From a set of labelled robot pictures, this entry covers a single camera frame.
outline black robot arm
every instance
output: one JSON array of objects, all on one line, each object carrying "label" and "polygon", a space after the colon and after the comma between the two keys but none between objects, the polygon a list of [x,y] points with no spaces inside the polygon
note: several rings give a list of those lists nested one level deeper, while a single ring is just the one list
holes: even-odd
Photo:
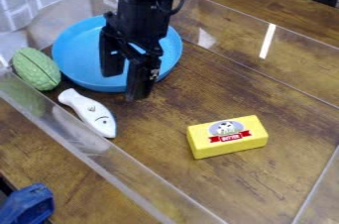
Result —
[{"label": "black robot arm", "polygon": [[170,18],[183,3],[181,0],[174,9],[174,0],[119,0],[117,14],[105,14],[106,26],[99,37],[101,70],[106,77],[121,75],[129,59],[129,101],[147,98],[151,93],[163,56],[159,41],[167,35]]}]

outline blue bowl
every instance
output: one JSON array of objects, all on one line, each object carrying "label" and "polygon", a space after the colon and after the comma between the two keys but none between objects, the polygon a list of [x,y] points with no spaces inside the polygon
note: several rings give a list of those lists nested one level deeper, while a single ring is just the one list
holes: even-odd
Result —
[{"label": "blue bowl", "polygon": [[[97,16],[70,26],[55,41],[53,56],[61,71],[75,84],[95,91],[125,92],[129,60],[122,75],[103,77],[101,73],[99,32],[105,24],[105,18]],[[182,38],[174,28],[169,28],[167,37],[161,40],[161,45],[165,55],[161,58],[158,80],[167,76],[183,52]]]}]

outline wooden surface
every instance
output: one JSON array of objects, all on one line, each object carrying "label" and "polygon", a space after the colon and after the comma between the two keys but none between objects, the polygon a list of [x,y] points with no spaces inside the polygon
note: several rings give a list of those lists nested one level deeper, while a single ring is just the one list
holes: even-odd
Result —
[{"label": "wooden surface", "polygon": [[[317,3],[215,1],[323,42],[338,42],[337,13]],[[239,53],[247,61],[251,54],[245,56],[243,46],[239,43],[237,49],[235,42],[229,55]],[[305,59],[321,61],[314,56]],[[331,56],[329,63],[337,61]],[[289,62],[283,66],[293,68]],[[338,145],[334,106],[187,42],[175,70],[147,100],[126,103],[122,94],[91,92],[69,81],[49,96],[57,100],[69,87],[114,111],[119,128],[114,142],[230,223],[291,222]],[[325,96],[330,94],[330,89],[323,90]],[[58,201],[55,223],[157,222],[4,101],[0,108],[0,172],[17,187],[35,181],[51,187]],[[195,161],[187,126],[251,114],[269,131],[267,146]]]}]

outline yellow butter box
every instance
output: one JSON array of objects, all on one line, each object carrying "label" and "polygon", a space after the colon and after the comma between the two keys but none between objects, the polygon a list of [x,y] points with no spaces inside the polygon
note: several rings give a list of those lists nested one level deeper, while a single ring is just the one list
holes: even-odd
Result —
[{"label": "yellow butter box", "polygon": [[195,159],[263,147],[269,134],[255,115],[189,127]]}]

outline butter label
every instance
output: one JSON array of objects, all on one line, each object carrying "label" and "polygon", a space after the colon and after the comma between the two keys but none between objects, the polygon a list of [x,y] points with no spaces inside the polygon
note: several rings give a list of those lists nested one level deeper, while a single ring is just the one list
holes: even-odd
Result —
[{"label": "butter label", "polygon": [[214,135],[209,137],[210,143],[237,141],[253,135],[251,130],[246,130],[245,124],[238,121],[221,121],[213,124],[209,131]]}]

